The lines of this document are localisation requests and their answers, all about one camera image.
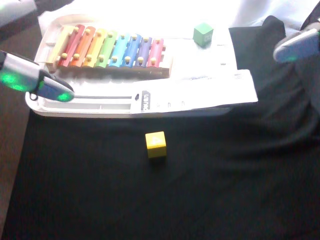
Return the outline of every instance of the deli logo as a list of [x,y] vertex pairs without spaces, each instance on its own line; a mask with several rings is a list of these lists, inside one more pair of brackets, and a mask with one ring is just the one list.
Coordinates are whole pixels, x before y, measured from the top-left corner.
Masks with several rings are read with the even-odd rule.
[[141,111],[150,110],[150,92],[142,91]]

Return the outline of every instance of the white tray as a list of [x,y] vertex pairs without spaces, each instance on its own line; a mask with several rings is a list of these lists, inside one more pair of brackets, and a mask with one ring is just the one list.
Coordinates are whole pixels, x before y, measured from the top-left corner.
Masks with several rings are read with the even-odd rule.
[[[106,25],[107,21],[84,14],[66,15],[54,20],[47,28],[38,48],[34,61],[43,69],[47,69],[45,61],[54,47],[59,31],[63,25],[83,24],[107,30],[123,31]],[[148,36],[149,32],[131,32]],[[152,38],[162,36],[150,35]],[[173,64],[169,79],[177,80],[187,77],[203,75],[220,75],[234,72],[237,62],[233,43],[228,29],[214,29],[211,46],[202,49],[192,39],[164,38],[166,51],[173,55]],[[30,99],[27,92],[25,101],[37,114],[51,117],[77,117],[77,118],[132,118],[146,117],[146,114],[130,114],[132,101],[132,86],[139,78],[131,78],[129,74],[108,73],[101,69],[85,70],[58,70],[56,76],[69,83],[75,92],[76,98],[70,102],[58,102],[39,97],[36,101]],[[230,108],[212,108],[206,110],[189,110],[179,112],[179,116],[221,115]],[[147,117],[168,117],[177,113],[154,113]]]

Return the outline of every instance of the xylophone bar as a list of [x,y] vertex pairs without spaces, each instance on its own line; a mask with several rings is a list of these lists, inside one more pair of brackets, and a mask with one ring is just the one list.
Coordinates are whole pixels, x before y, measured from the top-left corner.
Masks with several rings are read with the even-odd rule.
[[120,67],[128,45],[129,34],[122,34],[116,41],[109,67]]
[[56,41],[56,44],[51,51],[49,57],[47,58],[45,64],[49,70],[49,72],[55,72],[57,69],[58,61],[60,60],[59,57],[63,53],[63,51],[66,49],[66,46],[69,41],[69,37],[72,35],[75,27],[65,25],[63,26],[62,32]]
[[95,67],[105,68],[109,63],[109,58],[114,49],[114,45],[117,39],[116,31],[109,31],[106,35],[105,41],[100,50],[98,60],[95,63]]
[[71,58],[73,57],[75,50],[77,48],[77,45],[80,41],[80,38],[85,30],[85,26],[78,24],[75,26],[74,31],[72,35],[69,38],[69,42],[63,51],[63,53],[60,56],[60,61],[58,63],[58,66],[67,67],[70,63]]
[[92,39],[95,35],[95,31],[96,29],[92,26],[88,26],[85,29],[82,39],[75,50],[75,54],[73,55],[73,59],[69,64],[69,66],[77,66],[77,67],[82,66],[82,63],[84,62],[84,59],[86,57],[86,54],[90,47]]
[[163,39],[154,39],[150,55],[147,63],[147,67],[159,67],[159,64],[161,62],[161,54],[164,48],[164,40]]
[[95,36],[93,38],[93,41],[87,52],[87,55],[85,57],[85,60],[82,66],[91,67],[91,68],[95,66],[99,51],[106,38],[106,32],[107,32],[106,30],[100,28],[95,33]]
[[146,67],[149,59],[149,52],[151,48],[152,38],[144,37],[141,40],[140,48],[137,53],[137,58],[135,60],[136,67]]
[[122,59],[122,67],[132,68],[134,65],[134,61],[136,59],[136,55],[138,52],[138,48],[140,46],[141,36],[138,34],[132,35],[131,39],[128,43],[128,47],[125,50],[123,59]]

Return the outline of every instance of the wooden floor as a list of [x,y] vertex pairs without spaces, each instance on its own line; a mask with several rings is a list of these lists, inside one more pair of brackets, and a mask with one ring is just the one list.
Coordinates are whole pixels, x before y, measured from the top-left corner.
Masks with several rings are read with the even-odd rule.
[[[34,59],[41,41],[38,25],[0,42],[0,50]],[[0,237],[24,141],[29,108],[25,94],[0,84]]]

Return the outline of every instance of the xylophone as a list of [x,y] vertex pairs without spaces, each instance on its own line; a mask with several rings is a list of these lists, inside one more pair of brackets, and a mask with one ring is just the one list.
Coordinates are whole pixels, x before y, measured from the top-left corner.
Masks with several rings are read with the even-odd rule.
[[169,78],[173,58],[167,52],[161,38],[118,34],[81,24],[64,25],[45,64],[51,73],[58,68],[81,67]]

